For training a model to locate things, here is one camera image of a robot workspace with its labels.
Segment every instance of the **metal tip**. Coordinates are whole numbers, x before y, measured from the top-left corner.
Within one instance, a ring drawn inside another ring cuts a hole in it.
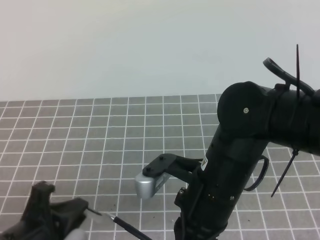
[[[107,215],[109,218],[111,218],[112,221],[115,220],[115,218],[116,218],[116,216],[111,214],[110,212],[106,212],[105,215]]]

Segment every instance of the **black handle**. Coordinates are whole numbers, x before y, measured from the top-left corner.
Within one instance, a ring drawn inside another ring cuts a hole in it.
[[[286,84],[298,86],[298,80],[284,71],[278,64],[276,64],[270,57],[263,61],[263,65],[273,74],[285,81]],[[308,96],[312,97],[315,90],[303,81],[299,81],[299,88]]]
[[[256,189],[256,187],[259,186],[259,184],[262,182],[262,180],[264,179],[266,173],[267,173],[267,170],[268,170],[268,167],[269,167],[269,159],[265,156],[261,156],[261,159],[264,160],[263,162],[263,166],[262,166],[262,169],[261,169],[261,172],[259,174],[259,177],[258,179],[254,182],[254,184],[252,184],[251,186],[245,188],[244,190],[247,191],[247,192],[250,192],[254,189]]]
[[[119,218],[117,216],[114,218],[113,222],[118,224],[120,227],[123,227],[124,230],[126,230],[128,233],[132,234],[133,236],[137,237],[140,240],[152,240],[150,237],[143,234],[138,229],[136,229],[132,225],[126,223],[125,221],[123,221],[121,218]]]

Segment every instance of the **black bracket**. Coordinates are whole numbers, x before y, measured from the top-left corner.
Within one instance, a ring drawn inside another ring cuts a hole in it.
[[[261,172],[259,174],[259,177],[254,182],[254,184],[252,184],[251,186],[249,186],[249,187],[244,189],[247,192],[250,192],[250,191],[256,189],[259,186],[259,184],[262,182],[262,180],[264,179],[264,177],[265,177],[265,175],[267,173],[267,170],[268,170],[268,167],[269,167],[269,159],[262,155],[261,156],[261,160],[263,160],[263,166],[262,166]]]
[[[171,153],[159,155],[151,163],[149,163],[142,173],[146,177],[156,178],[163,173],[168,173],[186,183],[190,183],[192,172],[199,166],[202,159],[192,159],[177,156]]]

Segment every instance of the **black object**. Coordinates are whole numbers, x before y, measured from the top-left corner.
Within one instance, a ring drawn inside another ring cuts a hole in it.
[[[251,186],[246,187],[244,189],[247,192],[250,192],[250,191],[256,189],[259,186],[259,184],[262,182],[262,180],[264,179],[264,177],[267,173],[267,170],[269,167],[269,159],[263,155],[261,156],[261,159],[263,160],[263,166],[262,166],[261,172],[260,172],[258,178],[256,179],[256,181]]]
[[[113,222],[118,224],[120,227],[124,228],[124,230],[126,230],[128,233],[131,233],[133,236],[137,237],[140,240],[152,240],[150,237],[143,234],[138,229],[126,223],[125,221],[123,221],[121,218],[117,216],[113,219]]]
[[[107,212],[107,213],[100,213],[96,210],[88,208],[88,210],[98,216],[108,216],[115,224],[118,224],[120,227],[124,228],[128,233],[132,234],[133,236],[137,237],[140,240],[152,240],[147,235],[143,234],[141,231],[136,229],[134,226],[130,225],[129,223],[123,221],[121,218]]]
[[[274,190],[273,190],[273,192],[272,192],[272,194],[271,194],[271,197],[273,197],[273,196],[275,195],[275,193],[276,193],[277,189],[279,188],[282,180],[284,179],[284,177],[285,177],[285,175],[287,174],[287,172],[288,172],[291,164],[293,163],[295,157],[296,157],[298,154],[299,154],[299,151],[298,151],[297,149],[293,150],[293,152],[292,152],[292,157],[291,157],[289,163],[287,164],[287,166],[285,167],[285,169],[284,169],[284,171],[283,171],[283,173],[282,173],[279,181],[277,182],[277,184],[276,184],[276,186],[275,186],[275,188],[274,188]]]
[[[243,190],[262,181],[267,158],[258,181],[245,188],[269,142],[320,155],[320,91],[300,81],[299,70],[295,78],[270,58],[263,64],[285,84],[270,89],[247,81],[228,87],[220,97],[220,124],[202,164],[189,159],[186,167],[183,158],[163,154],[161,161],[159,156],[143,169],[145,176],[167,172],[189,183],[174,201],[181,209],[176,240],[215,240],[225,230]]]
[[[63,240],[85,220],[88,202],[75,198],[50,204],[55,186],[45,181],[32,186],[20,221],[0,234],[0,240]]]

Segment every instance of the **silver object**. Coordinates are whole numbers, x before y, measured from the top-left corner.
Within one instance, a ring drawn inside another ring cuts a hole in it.
[[[111,219],[113,221],[116,218],[116,216],[110,212],[102,213],[102,212],[98,212],[96,210],[91,211],[91,210],[87,209],[84,211],[84,214],[88,218],[92,219],[93,221],[95,221],[96,223],[99,223],[99,224],[104,223],[108,219]]]
[[[140,199],[150,199],[152,198],[156,192],[166,183],[166,181],[170,178],[170,174],[163,173],[158,177],[149,177],[144,176],[142,172],[140,172],[135,177],[135,192],[138,198]]]

